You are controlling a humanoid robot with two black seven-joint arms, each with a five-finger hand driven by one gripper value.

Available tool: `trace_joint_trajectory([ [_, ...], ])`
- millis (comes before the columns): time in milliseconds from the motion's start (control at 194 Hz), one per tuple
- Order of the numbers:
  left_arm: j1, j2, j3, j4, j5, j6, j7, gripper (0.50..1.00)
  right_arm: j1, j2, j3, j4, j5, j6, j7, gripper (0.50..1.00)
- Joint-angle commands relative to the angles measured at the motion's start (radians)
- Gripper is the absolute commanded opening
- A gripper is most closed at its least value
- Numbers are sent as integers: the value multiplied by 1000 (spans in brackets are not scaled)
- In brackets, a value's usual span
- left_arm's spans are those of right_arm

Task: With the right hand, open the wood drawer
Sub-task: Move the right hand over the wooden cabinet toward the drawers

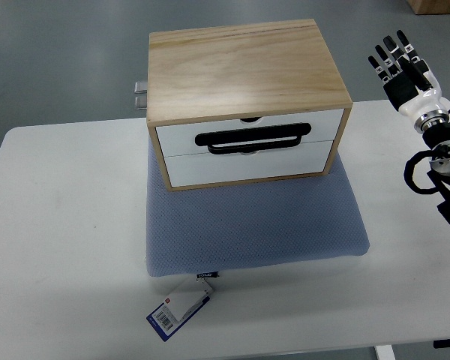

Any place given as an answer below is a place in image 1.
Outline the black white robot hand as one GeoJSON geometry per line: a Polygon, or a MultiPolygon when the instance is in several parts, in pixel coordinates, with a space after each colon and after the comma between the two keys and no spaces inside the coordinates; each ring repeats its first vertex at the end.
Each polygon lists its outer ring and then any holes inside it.
{"type": "Polygon", "coordinates": [[[375,50],[377,56],[370,55],[368,61],[396,111],[417,119],[445,109],[437,78],[403,31],[397,31],[397,40],[384,37],[383,45],[376,45],[375,50]]]}

